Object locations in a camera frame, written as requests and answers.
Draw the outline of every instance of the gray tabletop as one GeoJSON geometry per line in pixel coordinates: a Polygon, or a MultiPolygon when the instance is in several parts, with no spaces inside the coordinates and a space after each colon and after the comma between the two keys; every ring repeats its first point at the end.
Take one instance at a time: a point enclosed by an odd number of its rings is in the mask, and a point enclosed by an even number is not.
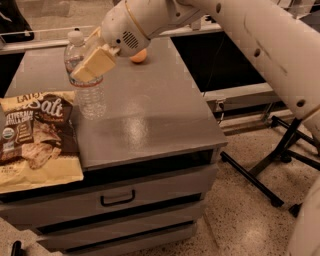
{"type": "MultiPolygon", "coordinates": [[[[7,96],[72,90],[63,51],[28,51],[7,96]]],[[[117,66],[104,81],[107,112],[103,119],[88,121],[79,115],[77,107],[73,112],[84,169],[226,145],[225,136],[170,39],[154,39],[143,64],[118,58],[117,66]]]]}

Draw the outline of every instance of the sea salt chips bag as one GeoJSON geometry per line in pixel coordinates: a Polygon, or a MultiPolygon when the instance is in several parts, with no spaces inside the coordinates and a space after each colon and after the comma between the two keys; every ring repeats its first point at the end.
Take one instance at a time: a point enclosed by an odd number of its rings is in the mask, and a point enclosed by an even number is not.
{"type": "Polygon", "coordinates": [[[0,99],[0,194],[83,179],[70,115],[73,92],[0,99]]]}

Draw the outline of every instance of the bottle cap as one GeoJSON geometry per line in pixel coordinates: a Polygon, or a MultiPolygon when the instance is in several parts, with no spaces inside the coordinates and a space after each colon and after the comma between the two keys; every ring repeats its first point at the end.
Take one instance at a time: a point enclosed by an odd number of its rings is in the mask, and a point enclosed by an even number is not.
{"type": "Polygon", "coordinates": [[[74,44],[74,45],[81,45],[84,43],[84,36],[83,33],[81,31],[70,31],[68,33],[68,40],[70,43],[74,44]]]}

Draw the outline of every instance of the speckled floor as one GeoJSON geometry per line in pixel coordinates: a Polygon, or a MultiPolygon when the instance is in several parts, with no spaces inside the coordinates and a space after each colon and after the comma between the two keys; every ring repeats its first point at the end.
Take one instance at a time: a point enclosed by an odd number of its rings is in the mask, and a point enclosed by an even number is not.
{"type": "MultiPolygon", "coordinates": [[[[254,123],[250,118],[226,121],[221,126],[229,134],[229,144],[224,151],[246,168],[254,166],[274,149],[285,131],[282,127],[266,128],[261,122],[254,123]],[[249,127],[252,124],[259,129],[249,127]]],[[[304,141],[299,141],[292,149],[317,159],[316,149],[304,141]]],[[[220,171],[205,199],[207,207],[197,223],[196,235],[126,256],[284,255],[295,224],[288,208],[303,201],[318,176],[317,171],[297,160],[269,166],[259,179],[285,201],[281,208],[274,208],[228,163],[219,159],[218,164],[220,171]]],[[[0,255],[10,255],[11,245],[17,239],[23,242],[27,256],[61,255],[46,252],[35,243],[36,236],[30,231],[19,232],[1,220],[0,255]]]]}

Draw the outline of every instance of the cabinet drawer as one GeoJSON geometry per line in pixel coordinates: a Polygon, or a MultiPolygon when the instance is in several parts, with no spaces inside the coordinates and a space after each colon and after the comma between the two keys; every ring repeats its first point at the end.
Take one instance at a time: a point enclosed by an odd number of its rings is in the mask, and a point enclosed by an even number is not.
{"type": "Polygon", "coordinates": [[[63,230],[43,236],[38,243],[51,252],[65,251],[70,248],[110,241],[192,220],[196,221],[202,213],[203,201],[189,203],[63,230]]]}
{"type": "Polygon", "coordinates": [[[101,243],[92,248],[65,253],[63,256],[118,256],[187,239],[192,237],[195,231],[195,224],[185,224],[122,241],[107,244],[101,243]]]}
{"type": "Polygon", "coordinates": [[[0,217],[18,229],[34,229],[203,193],[210,190],[217,169],[208,165],[18,201],[1,205],[0,217]]]}

